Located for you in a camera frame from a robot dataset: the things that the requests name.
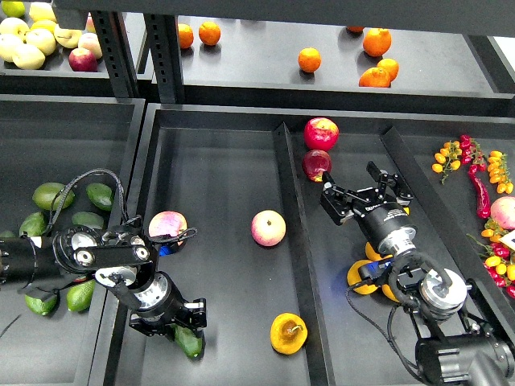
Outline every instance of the black shelf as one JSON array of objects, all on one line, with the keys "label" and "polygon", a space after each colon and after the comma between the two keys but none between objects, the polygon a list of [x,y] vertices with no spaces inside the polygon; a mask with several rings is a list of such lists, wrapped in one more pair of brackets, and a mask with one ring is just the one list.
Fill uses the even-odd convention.
[{"label": "black shelf", "polygon": [[[23,219],[39,211],[31,197],[41,183],[67,183],[105,167],[129,184],[143,101],[0,96],[0,105],[2,230],[17,234]],[[56,229],[69,226],[76,211],[98,211],[81,189]],[[104,217],[107,223],[109,215]],[[2,329],[21,314],[2,336],[0,384],[88,384],[105,290],[97,285],[89,312],[80,314],[68,312],[62,293],[60,307],[47,318],[29,311],[14,290],[20,286],[7,284],[0,296]]]}]

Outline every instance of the shelf post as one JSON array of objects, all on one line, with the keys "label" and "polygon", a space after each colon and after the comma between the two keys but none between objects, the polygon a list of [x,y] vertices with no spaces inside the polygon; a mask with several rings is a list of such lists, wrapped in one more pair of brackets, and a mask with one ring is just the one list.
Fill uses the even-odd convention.
[{"label": "shelf post", "polygon": [[138,80],[122,13],[96,10],[91,16],[114,96],[138,98]]},{"label": "shelf post", "polygon": [[180,62],[177,17],[145,14],[146,38],[150,45],[161,103],[185,102],[183,70]]}]

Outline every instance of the cherry tomato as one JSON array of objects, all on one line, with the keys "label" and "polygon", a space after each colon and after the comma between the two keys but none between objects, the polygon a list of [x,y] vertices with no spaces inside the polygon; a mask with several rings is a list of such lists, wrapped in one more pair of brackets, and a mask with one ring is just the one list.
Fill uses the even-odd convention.
[{"label": "cherry tomato", "polygon": [[506,287],[506,292],[511,298],[515,299],[515,287],[513,285],[508,285]]}]

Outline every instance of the apple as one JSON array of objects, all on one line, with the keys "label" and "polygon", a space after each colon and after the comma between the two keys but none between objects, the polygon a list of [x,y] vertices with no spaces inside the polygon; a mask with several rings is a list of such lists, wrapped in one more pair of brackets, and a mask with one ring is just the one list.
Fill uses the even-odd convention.
[{"label": "apple", "polygon": [[29,9],[29,16],[35,22],[39,20],[51,20],[57,23],[54,10],[49,2],[32,2]]},{"label": "apple", "polygon": [[86,31],[92,32],[93,34],[95,31],[95,25],[93,24],[93,18],[91,17],[91,14],[88,14],[88,20],[86,20]]},{"label": "apple", "polygon": [[23,44],[18,36],[12,34],[0,35],[0,58],[12,63],[14,49]]},{"label": "apple", "polygon": [[187,229],[184,216],[177,211],[162,211],[155,215],[148,225],[148,235],[150,237],[170,235],[177,236]]},{"label": "apple", "polygon": [[41,50],[45,56],[49,56],[56,50],[54,35],[43,28],[29,31],[26,35],[27,44],[32,44]]},{"label": "apple", "polygon": [[496,199],[490,207],[490,216],[504,229],[515,229],[515,197]]},{"label": "apple", "polygon": [[20,44],[14,49],[13,62],[23,70],[37,70],[45,63],[45,54],[32,44]]},{"label": "apple", "polygon": [[97,34],[83,34],[79,39],[79,48],[90,50],[95,55],[95,59],[100,59],[102,57],[102,50],[100,48],[100,43],[98,43]]},{"label": "apple", "polygon": [[331,156],[323,150],[310,150],[304,155],[303,170],[316,183],[322,182],[322,173],[331,171]]},{"label": "apple", "polygon": [[79,44],[79,39],[82,36],[82,31],[67,30],[56,25],[54,30],[54,37],[61,46],[66,48],[76,48]]},{"label": "apple", "polygon": [[339,135],[336,123],[323,117],[311,119],[304,127],[304,141],[310,150],[329,151]]},{"label": "apple", "polygon": [[68,62],[73,71],[97,72],[98,69],[95,55],[85,48],[76,48],[70,52]]},{"label": "apple", "polygon": [[260,211],[252,219],[251,231],[258,244],[272,247],[286,234],[286,223],[276,211]]},{"label": "apple", "polygon": [[5,18],[0,23],[0,35],[12,34],[25,41],[25,34],[30,30],[27,23],[19,18]]}]

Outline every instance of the tray divider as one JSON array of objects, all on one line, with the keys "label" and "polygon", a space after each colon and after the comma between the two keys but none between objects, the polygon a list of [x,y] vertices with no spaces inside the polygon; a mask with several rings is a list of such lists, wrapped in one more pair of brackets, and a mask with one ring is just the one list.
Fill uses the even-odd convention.
[{"label": "tray divider", "polygon": [[[335,376],[329,352],[328,334],[311,255],[301,187],[297,180],[291,135],[284,123],[273,132],[273,135],[299,313],[310,330],[309,343],[305,348],[309,377],[311,384],[333,385]],[[305,288],[310,288],[311,291],[301,290]]]},{"label": "tray divider", "polygon": [[[467,235],[460,230],[458,219],[447,208],[431,185],[401,134],[394,127],[390,127],[381,135],[381,140],[454,259],[459,271],[463,274],[463,278],[465,280],[471,278],[478,284],[480,292],[488,298],[486,306],[492,311],[492,316],[499,319],[504,326],[509,326],[509,330],[502,326],[501,329],[505,331],[512,342],[515,341],[515,310],[499,291],[479,257],[471,258],[471,256],[476,256],[477,252],[472,247]],[[494,321],[489,316],[491,315],[485,315],[493,325]]]}]

